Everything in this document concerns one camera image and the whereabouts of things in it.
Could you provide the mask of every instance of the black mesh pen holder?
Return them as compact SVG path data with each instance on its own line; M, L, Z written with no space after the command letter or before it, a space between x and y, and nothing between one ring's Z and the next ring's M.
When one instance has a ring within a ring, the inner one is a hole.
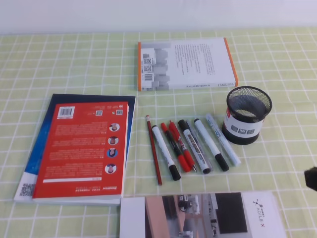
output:
M242 86L227 96L227 112L222 125L224 136L232 143L248 145L256 141L272 100L259 88Z

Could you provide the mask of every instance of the qr code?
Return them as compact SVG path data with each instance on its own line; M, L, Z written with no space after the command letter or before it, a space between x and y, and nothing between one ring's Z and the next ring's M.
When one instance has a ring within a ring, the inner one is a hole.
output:
M143 66L143 72L152 72L152 65Z
M20 192L20 196L32 197L33 191L34 191L34 186L35 186L35 184L24 183L22 190Z
M117 110L117 111L115 112L115 114L120 116L120 115L123 114L123 110Z
M102 111L96 111L96 116L102 116L103 112Z
M152 64L152 59L143 59L143 64Z

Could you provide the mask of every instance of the green checkered tablecloth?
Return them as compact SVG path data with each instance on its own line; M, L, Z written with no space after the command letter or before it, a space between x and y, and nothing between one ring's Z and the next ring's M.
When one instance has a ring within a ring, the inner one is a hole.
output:
M213 161L209 175L172 181L158 152L158 187L145 115L159 124L212 113L220 125L231 88L137 92L136 43L215 36L228 39L239 85L268 92L273 109L255 143L233 146L241 166L223 173ZM316 27L0 36L0 238L116 238L119 208L12 202L52 93L137 96L125 196L270 190L289 237L317 238L317 192L303 175L317 164Z

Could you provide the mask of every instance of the pencil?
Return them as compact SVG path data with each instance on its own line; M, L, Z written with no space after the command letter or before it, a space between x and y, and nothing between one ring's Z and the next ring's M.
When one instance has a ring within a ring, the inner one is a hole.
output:
M149 135L150 135L150 141L151 141L152 153L153 153L153 158L154 158L155 170L157 172L158 184L162 185L162 179L160 177L160 172L159 172L158 157L157 157L157 153L155 151L155 145L154 145L153 133L152 133L152 128L151 128L150 116L147 115L146 119L147 119L147 123L148 123L148 130L149 130Z

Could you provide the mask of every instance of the blue book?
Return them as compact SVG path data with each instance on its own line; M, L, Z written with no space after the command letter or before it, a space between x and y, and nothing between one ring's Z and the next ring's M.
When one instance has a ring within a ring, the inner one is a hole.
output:
M76 95L76 94L53 94L48 110L44 117L40 132L34 143L32 152L29 157L29 161L23 172L20 184L14 196L16 202L34 202L32 200L33 191L36 183L36 179L41 166L41 161L45 149L46 140L50 131L55 107L57 104L66 103L99 103L99 102L127 102L129 106L128 111L128 129L127 129L127 150L126 158L128 156L129 142L132 129L132 121L135 107L134 96L102 96L102 95ZM70 204L102 204L102 205L119 205L120 199L112 200L100 200L89 199L80 201L60 201L58 203L70 203Z

